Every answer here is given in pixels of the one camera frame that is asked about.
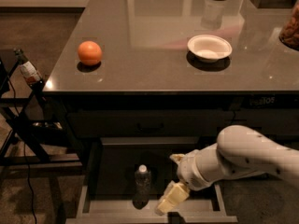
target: dark floor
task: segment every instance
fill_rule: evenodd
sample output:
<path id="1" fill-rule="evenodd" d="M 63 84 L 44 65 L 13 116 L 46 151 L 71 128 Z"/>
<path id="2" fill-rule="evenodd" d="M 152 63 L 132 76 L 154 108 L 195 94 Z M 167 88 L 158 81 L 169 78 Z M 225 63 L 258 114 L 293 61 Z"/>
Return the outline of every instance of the dark floor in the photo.
<path id="1" fill-rule="evenodd" d="M 78 18 L 79 13 L 0 13 L 0 49 L 22 48 L 47 78 Z M 27 88 L 19 81 L 16 89 Z M 0 144 L 8 132 L 0 118 Z M 21 155 L 22 146 L 19 142 L 10 152 Z M 64 152 L 57 147 L 47 150 Z M 83 182 L 80 170 L 78 163 L 31 166 L 37 223 L 64 223 L 75 216 Z M 0 224 L 34 223 L 27 174 L 26 166 L 0 167 Z M 237 216 L 241 224 L 299 223 L 299 190 L 281 180 L 221 181 L 221 189 L 228 215 Z"/>

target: drawer front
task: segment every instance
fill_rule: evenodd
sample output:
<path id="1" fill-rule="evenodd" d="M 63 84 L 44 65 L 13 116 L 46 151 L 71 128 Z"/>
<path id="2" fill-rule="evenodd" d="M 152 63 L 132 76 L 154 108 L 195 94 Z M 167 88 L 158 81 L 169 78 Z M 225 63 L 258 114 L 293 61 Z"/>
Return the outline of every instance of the drawer front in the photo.
<path id="1" fill-rule="evenodd" d="M 199 136 L 217 133 L 228 119 L 211 110 L 84 111 L 67 116 L 78 138 L 115 136 Z"/>

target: glass jar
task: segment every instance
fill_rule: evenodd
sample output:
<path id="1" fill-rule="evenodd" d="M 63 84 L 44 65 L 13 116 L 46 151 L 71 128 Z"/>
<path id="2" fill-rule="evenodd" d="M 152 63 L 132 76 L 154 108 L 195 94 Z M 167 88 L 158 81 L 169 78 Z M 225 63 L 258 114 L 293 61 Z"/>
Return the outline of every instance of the glass jar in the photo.
<path id="1" fill-rule="evenodd" d="M 289 48 L 299 50 L 299 0 L 292 9 L 291 18 L 282 28 L 279 39 Z"/>

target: bottle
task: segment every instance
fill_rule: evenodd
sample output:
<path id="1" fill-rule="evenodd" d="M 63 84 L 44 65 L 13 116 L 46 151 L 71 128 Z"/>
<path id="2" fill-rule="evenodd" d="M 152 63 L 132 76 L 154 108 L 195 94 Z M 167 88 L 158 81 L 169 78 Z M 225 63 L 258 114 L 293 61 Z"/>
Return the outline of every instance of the bottle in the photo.
<path id="1" fill-rule="evenodd" d="M 142 209 L 149 202 L 151 189 L 151 171 L 146 165 L 140 165 L 135 171 L 135 186 L 133 205 L 136 209 Z"/>
<path id="2" fill-rule="evenodd" d="M 40 105 L 44 106 L 46 99 L 42 95 L 42 90 L 45 85 L 43 77 L 40 75 L 36 67 L 24 55 L 22 49 L 14 49 L 15 55 L 19 61 L 19 68 L 27 83 L 36 95 L 36 99 Z"/>
<path id="3" fill-rule="evenodd" d="M 299 50 L 299 0 L 293 6 L 291 17 L 283 26 L 279 39 L 289 48 Z"/>

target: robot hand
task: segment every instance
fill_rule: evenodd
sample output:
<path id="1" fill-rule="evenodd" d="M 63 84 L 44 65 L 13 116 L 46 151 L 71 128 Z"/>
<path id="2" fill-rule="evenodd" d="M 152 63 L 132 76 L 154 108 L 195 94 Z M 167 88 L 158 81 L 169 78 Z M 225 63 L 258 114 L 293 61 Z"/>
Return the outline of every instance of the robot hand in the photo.
<path id="1" fill-rule="evenodd" d="M 170 157 L 177 165 L 180 192 L 187 199 L 190 189 L 200 190 L 222 179 L 238 179 L 268 173 L 299 188 L 299 151 L 281 146 L 256 131 L 233 125 L 223 129 L 217 143 L 190 153 L 173 154 Z M 157 209 L 169 211 L 185 199 L 177 199 L 174 187 L 168 187 Z M 172 207 L 160 209 L 164 201 Z"/>

